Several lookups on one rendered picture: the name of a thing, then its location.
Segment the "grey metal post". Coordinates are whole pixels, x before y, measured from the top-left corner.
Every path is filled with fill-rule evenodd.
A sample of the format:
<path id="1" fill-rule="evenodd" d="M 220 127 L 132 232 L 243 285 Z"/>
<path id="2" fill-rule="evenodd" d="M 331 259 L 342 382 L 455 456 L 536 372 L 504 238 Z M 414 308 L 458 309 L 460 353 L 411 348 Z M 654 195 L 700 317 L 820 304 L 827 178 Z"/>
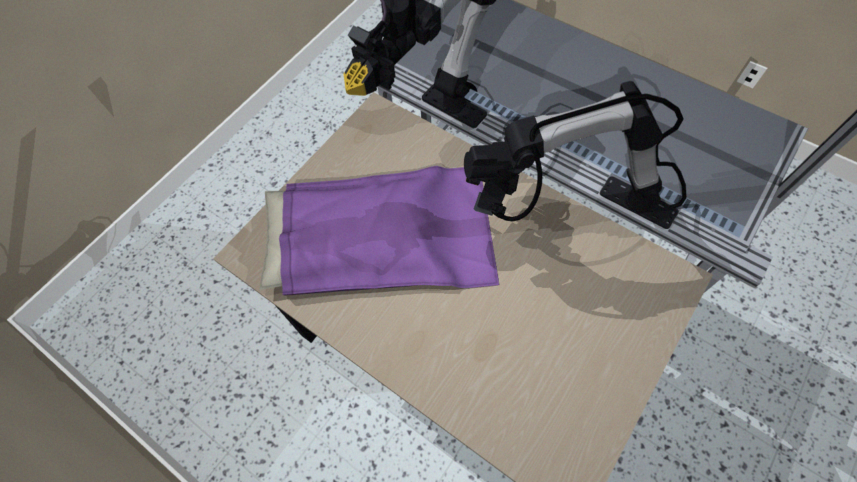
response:
<path id="1" fill-rule="evenodd" d="M 781 200 L 785 200 L 791 195 L 802 183 L 806 181 L 812 174 L 816 173 L 817 169 L 829 161 L 848 141 L 853 139 L 857 134 L 857 110 L 847 118 L 844 123 L 838 127 L 805 161 L 799 165 L 785 178 L 780 184 L 775 196 Z"/>

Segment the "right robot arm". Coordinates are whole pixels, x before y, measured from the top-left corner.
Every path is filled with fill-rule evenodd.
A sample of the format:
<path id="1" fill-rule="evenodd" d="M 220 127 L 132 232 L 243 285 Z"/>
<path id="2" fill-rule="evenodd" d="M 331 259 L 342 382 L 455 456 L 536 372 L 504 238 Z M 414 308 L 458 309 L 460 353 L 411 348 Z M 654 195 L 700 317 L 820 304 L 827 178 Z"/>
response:
<path id="1" fill-rule="evenodd" d="M 442 67 L 437 70 L 434 84 L 422 95 L 422 100 L 475 128 L 487 116 L 487 112 L 465 100 L 469 92 L 466 86 L 469 56 L 489 4 L 494 4 L 496 0 L 384 0 L 388 10 L 385 25 L 378 24 L 371 31 L 353 25 L 348 36 L 365 51 L 376 52 L 385 58 L 388 55 L 382 37 L 386 38 L 397 47 L 401 59 L 416 45 L 416 41 L 421 45 L 432 41 L 440 33 L 441 24 L 448 13 L 460 1 L 458 25 L 452 45 Z"/>

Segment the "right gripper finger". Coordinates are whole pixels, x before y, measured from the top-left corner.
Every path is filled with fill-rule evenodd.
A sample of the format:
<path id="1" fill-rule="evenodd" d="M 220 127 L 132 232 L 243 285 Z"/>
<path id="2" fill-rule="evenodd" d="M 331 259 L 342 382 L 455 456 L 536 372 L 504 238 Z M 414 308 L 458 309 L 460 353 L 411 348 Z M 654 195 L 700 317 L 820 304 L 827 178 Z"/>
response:
<path id="1" fill-rule="evenodd" d="M 352 80 L 351 84 L 348 86 L 347 94 L 349 94 L 349 95 L 360 95 L 360 96 L 366 96 L 367 95 L 365 85 L 364 85 L 364 83 L 362 83 L 362 80 L 366 77 L 367 73 L 368 73 L 368 68 L 366 67 L 366 65 L 365 66 L 362 65 L 362 68 L 360 68 L 360 71 L 358 72 L 358 74 L 356 74 L 356 77 L 354 78 L 354 80 Z"/>
<path id="2" fill-rule="evenodd" d="M 360 71 L 362 65 L 360 63 L 354 63 L 351 65 L 351 68 L 347 71 L 347 74 L 343 74 L 345 77 L 345 91 L 347 92 L 348 86 L 351 84 L 352 80 L 356 77 L 356 74 Z"/>

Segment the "cream pillow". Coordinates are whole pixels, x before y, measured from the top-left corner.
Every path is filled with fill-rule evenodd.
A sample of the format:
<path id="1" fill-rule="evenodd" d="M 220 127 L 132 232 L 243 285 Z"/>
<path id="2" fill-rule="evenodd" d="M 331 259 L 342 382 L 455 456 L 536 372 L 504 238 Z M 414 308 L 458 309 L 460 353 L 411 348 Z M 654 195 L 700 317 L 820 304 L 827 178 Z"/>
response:
<path id="1" fill-rule="evenodd" d="M 281 280 L 281 243 L 279 237 L 283 231 L 283 192 L 285 190 L 267 190 L 266 204 L 266 251 L 259 290 L 282 286 Z"/>

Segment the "purple cloth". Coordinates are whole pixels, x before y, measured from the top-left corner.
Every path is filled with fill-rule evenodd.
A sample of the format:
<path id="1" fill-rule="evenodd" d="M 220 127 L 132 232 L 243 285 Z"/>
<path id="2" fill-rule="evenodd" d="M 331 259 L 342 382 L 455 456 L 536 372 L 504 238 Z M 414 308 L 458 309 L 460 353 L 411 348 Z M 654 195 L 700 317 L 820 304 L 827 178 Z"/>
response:
<path id="1" fill-rule="evenodd" d="M 283 295 L 373 288 L 499 286 L 483 182 L 427 167 L 288 183 L 283 192 Z"/>

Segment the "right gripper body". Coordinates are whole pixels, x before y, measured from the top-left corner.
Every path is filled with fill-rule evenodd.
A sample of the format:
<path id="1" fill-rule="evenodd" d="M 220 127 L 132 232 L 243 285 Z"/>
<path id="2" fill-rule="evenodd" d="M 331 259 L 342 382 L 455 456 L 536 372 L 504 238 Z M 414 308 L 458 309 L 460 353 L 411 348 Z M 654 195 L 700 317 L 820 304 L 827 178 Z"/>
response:
<path id="1" fill-rule="evenodd" d="M 391 85 L 394 84 L 394 79 L 396 77 L 394 65 L 397 64 L 400 59 L 399 51 L 397 47 L 387 39 L 382 39 L 382 43 L 385 46 L 386 55 L 388 55 L 387 58 L 379 56 L 376 52 L 367 52 L 358 46 L 352 47 L 354 59 L 352 59 L 351 63 L 347 66 L 345 74 L 347 74 L 347 71 L 354 63 L 360 63 L 364 66 L 366 65 L 368 73 L 362 80 L 362 83 L 364 83 L 366 88 L 366 94 L 377 91 L 377 86 L 379 85 L 390 90 L 392 87 Z"/>

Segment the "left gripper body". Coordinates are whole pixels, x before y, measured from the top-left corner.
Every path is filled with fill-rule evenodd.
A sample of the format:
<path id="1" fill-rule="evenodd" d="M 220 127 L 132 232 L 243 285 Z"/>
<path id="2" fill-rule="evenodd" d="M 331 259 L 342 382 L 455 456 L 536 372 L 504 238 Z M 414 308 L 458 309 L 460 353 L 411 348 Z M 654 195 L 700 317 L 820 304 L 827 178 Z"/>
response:
<path id="1" fill-rule="evenodd" d="M 487 178 L 490 178 L 490 180 L 491 180 L 492 182 L 495 182 L 496 184 L 503 184 L 503 183 L 508 184 L 508 188 L 506 189 L 506 193 L 505 193 L 505 194 L 512 195 L 512 193 L 513 193 L 513 192 L 515 192 L 515 191 L 517 190 L 517 186 L 518 186 L 518 176 L 520 176 L 520 175 L 517 175 L 517 176 L 515 176 L 515 177 L 513 177 L 513 178 L 502 178 L 501 176 L 499 176 L 499 175 L 497 174 L 497 176 L 495 176 L 495 177 L 486 177 L 486 178 L 467 178 L 467 179 L 466 179 L 466 182 L 467 182 L 467 183 L 471 183 L 471 184 L 477 184 L 477 185 L 479 185 L 479 184 L 480 184 L 480 182 L 486 182 L 486 179 L 487 179 Z"/>

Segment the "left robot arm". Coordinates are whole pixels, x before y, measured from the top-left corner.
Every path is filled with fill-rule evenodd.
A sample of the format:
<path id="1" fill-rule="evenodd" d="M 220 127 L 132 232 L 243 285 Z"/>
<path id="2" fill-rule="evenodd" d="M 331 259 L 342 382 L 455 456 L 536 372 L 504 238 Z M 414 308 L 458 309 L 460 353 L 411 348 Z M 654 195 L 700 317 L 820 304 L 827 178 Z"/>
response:
<path id="1" fill-rule="evenodd" d="M 619 92 L 606 100 L 590 104 L 590 106 L 596 106 L 608 102 L 602 106 L 582 112 L 576 112 L 576 110 L 590 106 L 576 108 L 570 110 L 576 113 L 562 118 L 555 117 L 570 112 L 541 115 L 536 118 L 529 116 L 510 123 L 505 128 L 504 141 L 493 141 L 492 145 L 476 145 L 469 149 L 463 158 L 465 176 L 485 178 L 495 177 L 498 174 L 502 178 L 513 178 L 533 164 L 536 159 L 534 149 L 538 150 L 538 155 L 542 158 L 544 153 L 553 151 L 570 141 L 609 131 L 624 132 L 625 129 L 624 135 L 628 135 L 628 140 L 625 136 L 625 142 L 631 167 L 627 168 L 627 176 L 632 186 L 611 176 L 604 184 L 600 195 L 661 228 L 670 228 L 678 210 L 661 201 L 658 194 L 662 190 L 662 182 L 656 171 L 655 148 L 662 140 L 661 129 L 655 121 L 651 108 L 646 104 L 647 101 L 628 101 L 625 95 L 627 92 L 629 92 L 627 96 L 641 94 L 635 83 L 628 80 L 621 84 Z M 532 133 L 536 123 L 548 119 L 550 120 L 547 123 Z M 612 183 L 610 183 L 611 180 Z M 487 178 L 483 193 L 479 192 L 473 209 L 489 216 L 492 216 L 493 212 L 504 216 L 506 207 L 503 206 L 502 201 L 507 188 L 508 184 L 496 184 Z M 676 213 L 672 214 L 672 212 Z"/>

